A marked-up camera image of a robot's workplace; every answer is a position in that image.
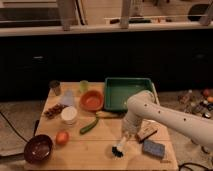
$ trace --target ceramic bowl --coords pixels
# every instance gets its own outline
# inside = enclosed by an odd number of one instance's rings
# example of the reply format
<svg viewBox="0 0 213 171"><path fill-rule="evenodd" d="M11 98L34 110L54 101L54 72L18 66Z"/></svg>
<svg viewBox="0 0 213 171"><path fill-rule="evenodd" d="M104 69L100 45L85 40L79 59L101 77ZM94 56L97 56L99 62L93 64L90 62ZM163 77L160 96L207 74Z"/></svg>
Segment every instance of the ceramic bowl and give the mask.
<svg viewBox="0 0 213 171"><path fill-rule="evenodd" d="M24 148L24 158L28 163L44 162L52 151L53 142L48 135L37 135L30 139Z"/></svg>
<svg viewBox="0 0 213 171"><path fill-rule="evenodd" d="M81 96L80 107L87 111L98 111L103 107L103 95L97 90L89 90Z"/></svg>

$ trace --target glass cup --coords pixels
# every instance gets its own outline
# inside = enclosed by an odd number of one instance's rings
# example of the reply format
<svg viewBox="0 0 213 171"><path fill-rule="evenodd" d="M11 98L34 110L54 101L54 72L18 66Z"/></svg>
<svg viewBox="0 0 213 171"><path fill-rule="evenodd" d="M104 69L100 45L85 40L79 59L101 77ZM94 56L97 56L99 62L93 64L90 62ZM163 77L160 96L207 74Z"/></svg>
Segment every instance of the glass cup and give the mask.
<svg viewBox="0 0 213 171"><path fill-rule="evenodd" d="M89 82L87 80L82 80L79 83L79 90L81 93L85 93L88 91Z"/></svg>
<svg viewBox="0 0 213 171"><path fill-rule="evenodd" d="M56 96L59 96L61 94L61 85L59 81L57 80L50 81L49 87L52 89L52 91L55 93Z"/></svg>

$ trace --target sponge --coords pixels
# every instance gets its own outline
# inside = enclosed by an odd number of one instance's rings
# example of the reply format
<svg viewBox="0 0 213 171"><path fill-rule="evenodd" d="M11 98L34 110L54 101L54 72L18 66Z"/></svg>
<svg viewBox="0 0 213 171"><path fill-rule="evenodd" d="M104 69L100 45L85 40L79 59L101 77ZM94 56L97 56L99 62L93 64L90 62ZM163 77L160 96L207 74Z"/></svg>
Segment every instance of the sponge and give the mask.
<svg viewBox="0 0 213 171"><path fill-rule="evenodd" d="M146 139L142 151L162 159L165 155L165 145Z"/></svg>

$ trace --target small bottle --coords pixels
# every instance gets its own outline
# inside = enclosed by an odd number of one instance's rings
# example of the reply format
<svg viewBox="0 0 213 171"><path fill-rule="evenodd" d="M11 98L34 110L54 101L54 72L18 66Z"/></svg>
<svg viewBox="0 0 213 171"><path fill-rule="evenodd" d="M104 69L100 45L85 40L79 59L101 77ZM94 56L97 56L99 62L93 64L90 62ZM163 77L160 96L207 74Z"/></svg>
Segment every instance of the small bottle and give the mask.
<svg viewBox="0 0 213 171"><path fill-rule="evenodd" d="M181 98L180 98L180 103L186 104L192 96L192 90L189 90L186 94L184 94Z"/></svg>

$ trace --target cucumber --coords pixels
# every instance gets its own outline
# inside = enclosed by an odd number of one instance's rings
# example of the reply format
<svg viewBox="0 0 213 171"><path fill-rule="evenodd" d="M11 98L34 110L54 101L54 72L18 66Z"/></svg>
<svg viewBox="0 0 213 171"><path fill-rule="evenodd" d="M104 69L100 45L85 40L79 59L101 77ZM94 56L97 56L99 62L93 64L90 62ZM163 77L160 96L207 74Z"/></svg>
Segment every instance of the cucumber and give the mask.
<svg viewBox="0 0 213 171"><path fill-rule="evenodd" d="M90 131L92 128L95 127L95 125L98 123L98 121L99 121L99 117L96 115L96 118L92 123L90 123L89 125L80 129L80 134L83 135L83 134L87 133L88 131Z"/></svg>

